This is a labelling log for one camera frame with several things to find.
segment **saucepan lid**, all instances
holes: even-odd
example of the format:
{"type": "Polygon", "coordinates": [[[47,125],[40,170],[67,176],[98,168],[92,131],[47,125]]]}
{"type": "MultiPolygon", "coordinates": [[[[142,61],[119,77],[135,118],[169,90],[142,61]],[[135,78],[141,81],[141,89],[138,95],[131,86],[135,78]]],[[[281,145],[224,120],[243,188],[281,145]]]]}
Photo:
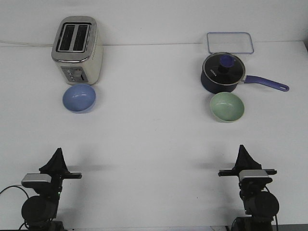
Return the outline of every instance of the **saucepan lid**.
{"type": "Polygon", "coordinates": [[[252,39],[247,32],[208,32],[206,41],[210,54],[222,51],[238,55],[254,53],[252,39]]]}
{"type": "Polygon", "coordinates": [[[220,85],[237,84],[245,76],[245,66],[235,55],[227,52],[211,54],[203,63],[205,76],[220,85]]]}

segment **purple handle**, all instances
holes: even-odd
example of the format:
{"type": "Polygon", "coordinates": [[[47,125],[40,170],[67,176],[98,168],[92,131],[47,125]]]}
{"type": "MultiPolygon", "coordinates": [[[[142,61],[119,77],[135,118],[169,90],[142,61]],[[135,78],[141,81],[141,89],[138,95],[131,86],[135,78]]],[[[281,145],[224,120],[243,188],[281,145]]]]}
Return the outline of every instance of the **purple handle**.
{"type": "Polygon", "coordinates": [[[277,83],[272,80],[261,78],[258,76],[246,76],[244,83],[259,83],[277,90],[288,91],[290,88],[282,83],[277,83]]]}

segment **saucepan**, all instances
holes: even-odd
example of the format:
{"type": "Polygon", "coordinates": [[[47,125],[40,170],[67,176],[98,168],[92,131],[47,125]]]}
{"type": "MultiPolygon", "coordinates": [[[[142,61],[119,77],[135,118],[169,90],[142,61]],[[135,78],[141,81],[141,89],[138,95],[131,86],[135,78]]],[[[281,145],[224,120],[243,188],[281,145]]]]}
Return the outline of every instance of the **saucepan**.
{"type": "Polygon", "coordinates": [[[203,62],[201,82],[209,92],[232,92],[241,81],[259,83],[281,91],[289,90],[289,87],[282,83],[258,76],[246,76],[243,62],[231,53],[213,53],[203,62]]]}

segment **power cord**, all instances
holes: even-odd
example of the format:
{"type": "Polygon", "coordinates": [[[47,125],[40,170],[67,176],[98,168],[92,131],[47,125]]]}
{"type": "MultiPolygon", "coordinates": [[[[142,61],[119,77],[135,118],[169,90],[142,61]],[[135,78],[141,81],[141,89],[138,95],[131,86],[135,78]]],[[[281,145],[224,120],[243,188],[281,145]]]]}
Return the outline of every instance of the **power cord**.
{"type": "MultiPolygon", "coordinates": [[[[27,194],[27,192],[26,192],[22,187],[19,187],[19,185],[11,185],[11,186],[9,186],[9,187],[6,187],[5,189],[3,189],[3,190],[0,192],[0,194],[3,193],[5,190],[7,190],[7,189],[9,189],[9,188],[18,188],[18,189],[22,190],[22,191],[26,194],[27,198],[29,199],[29,195],[27,194]]],[[[23,226],[26,227],[26,221],[24,221],[24,223],[22,223],[22,225],[19,227],[18,230],[21,230],[21,228],[22,228],[23,226]]]]}
{"type": "Polygon", "coordinates": [[[22,187],[19,187],[18,185],[11,185],[11,186],[9,186],[9,187],[6,187],[5,189],[3,189],[3,190],[0,192],[0,194],[3,193],[5,190],[7,190],[7,189],[9,189],[9,188],[18,188],[18,189],[24,191],[24,193],[26,194],[27,198],[29,199],[29,195],[27,194],[27,192],[26,192],[22,187]]]}
{"type": "Polygon", "coordinates": [[[11,44],[11,45],[24,45],[29,47],[52,47],[52,44],[40,44],[40,43],[28,43],[28,42],[11,42],[0,40],[0,43],[11,44]]]}

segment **blue lid knob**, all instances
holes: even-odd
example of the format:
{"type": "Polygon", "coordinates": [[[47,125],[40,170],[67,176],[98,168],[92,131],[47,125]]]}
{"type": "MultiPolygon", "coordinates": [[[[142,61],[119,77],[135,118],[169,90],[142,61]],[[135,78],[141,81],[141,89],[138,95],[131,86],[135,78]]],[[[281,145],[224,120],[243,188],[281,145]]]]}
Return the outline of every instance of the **blue lid knob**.
{"type": "Polygon", "coordinates": [[[227,68],[233,67],[234,66],[234,59],[231,55],[224,54],[220,57],[219,63],[223,67],[227,67],[227,68]]]}

